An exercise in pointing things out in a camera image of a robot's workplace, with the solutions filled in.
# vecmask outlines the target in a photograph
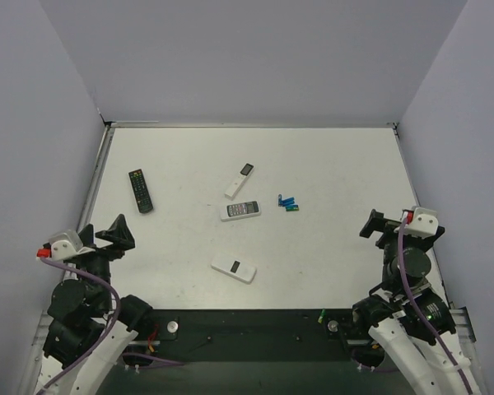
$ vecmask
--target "blue battery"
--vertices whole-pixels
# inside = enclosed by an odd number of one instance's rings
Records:
[[[294,204],[295,203],[295,198],[289,197],[288,199],[282,200],[282,205],[285,206],[286,204]]]

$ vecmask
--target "gray wall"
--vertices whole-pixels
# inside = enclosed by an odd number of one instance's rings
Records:
[[[408,169],[446,233],[436,253],[467,305],[494,393],[494,0],[470,0],[400,124]]]
[[[101,119],[36,0],[0,0],[0,394],[16,391],[61,273],[35,261],[77,224]]]
[[[465,0],[41,0],[105,119],[399,121]]]

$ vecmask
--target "metal frame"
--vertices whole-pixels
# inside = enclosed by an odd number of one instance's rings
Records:
[[[301,123],[230,123],[230,122],[209,122],[209,123],[164,123],[164,122],[133,122],[115,121],[111,123],[112,128],[391,128],[396,123],[320,123],[317,125]]]
[[[26,367],[22,375],[18,395],[33,395],[40,369],[42,367],[42,347],[48,336],[48,328],[53,319],[45,311],[40,315],[39,325],[36,328],[35,338],[31,343]]]
[[[147,319],[136,341],[155,323],[161,358],[183,362],[350,360],[349,346],[370,340],[353,325],[351,309],[154,309]]]
[[[102,180],[102,174],[105,171],[106,161],[108,160],[108,152],[110,152],[110,146],[114,139],[114,128],[110,125],[106,125],[105,132],[100,142],[99,151],[97,152],[96,167],[93,169],[93,175],[91,176],[90,187],[86,195],[86,200],[82,206],[81,216],[77,223],[77,230],[81,230],[84,226],[88,225],[91,219],[91,213],[95,206],[97,199],[97,193],[99,192],[100,181]]]

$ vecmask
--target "purple cable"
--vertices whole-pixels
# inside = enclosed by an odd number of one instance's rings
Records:
[[[163,365],[160,366],[143,366],[139,369],[155,369],[164,368],[166,366],[183,366],[183,362],[178,362],[176,360],[164,360],[162,358],[157,358],[156,356],[141,354],[139,352],[124,352],[121,356],[138,356],[139,358],[144,358],[145,360],[153,360],[155,362],[161,362]]]
[[[407,223],[407,218],[403,219],[403,222],[398,228],[398,239],[397,239],[397,248],[398,248],[398,267],[401,271],[401,280],[403,281],[403,287],[404,291],[406,292],[406,296],[408,297],[408,300],[410,301],[410,304],[412,305],[413,309],[415,310],[417,316],[421,320],[421,322],[424,324],[424,326],[431,332],[432,335],[436,338],[437,342],[443,347],[443,351],[445,352],[446,356],[450,359],[450,362],[452,362],[452,365],[458,366],[458,361],[455,360],[454,356],[446,346],[445,342],[443,342],[443,339],[441,339],[441,336],[439,333],[436,331],[436,329],[432,326],[430,321],[428,321],[425,317],[425,314],[422,313],[421,309],[419,309],[419,306],[417,305],[417,302],[415,301],[415,298],[413,297],[412,290],[410,289],[410,285],[408,284],[408,278],[406,277],[406,267],[404,266],[404,256],[403,256],[403,237],[404,237],[404,227],[406,226]],[[458,374],[463,380],[463,384],[465,388],[467,389],[467,392],[469,395],[473,394],[472,392],[472,387],[470,387],[470,383],[467,380],[467,376],[463,372],[461,368],[458,368]]]
[[[117,293],[115,288],[113,288],[110,284],[108,284],[102,278],[94,276],[91,273],[84,272],[83,270],[76,269],[75,267],[69,267],[68,265],[65,265],[63,263],[53,262],[53,261],[50,261],[50,260],[45,259],[45,258],[41,258],[40,260],[43,263],[45,263],[46,265],[50,265],[50,266],[56,267],[57,269],[61,269],[61,270],[67,271],[67,272],[72,272],[72,273],[78,274],[79,276],[85,277],[89,280],[92,280],[92,281],[95,281],[95,282],[101,284],[104,288],[109,290],[111,292],[111,294],[114,296],[115,311],[111,315],[110,323],[108,323],[108,325],[106,325],[105,331],[99,336],[99,339],[97,339],[97,341],[95,343],[93,343],[93,345],[90,347],[90,349],[88,351],[86,351],[84,354],[82,354],[75,362],[73,362],[71,365],[69,365],[62,372],[55,375],[55,377],[53,377],[50,381],[48,381],[45,384],[45,386],[43,386],[36,393],[36,395],[42,395],[43,393],[45,393],[53,384],[55,384],[57,381],[59,381],[65,374],[67,374],[70,370],[77,367],[77,365],[79,365],[81,362],[83,362],[84,359],[87,358],[93,352],[93,350],[95,350],[99,346],[99,344],[101,344],[102,341],[106,339],[106,337],[108,336],[108,334],[110,333],[110,331],[114,327],[115,323],[117,322],[117,317],[119,316],[119,313],[121,311],[121,299],[119,298],[119,294]]]

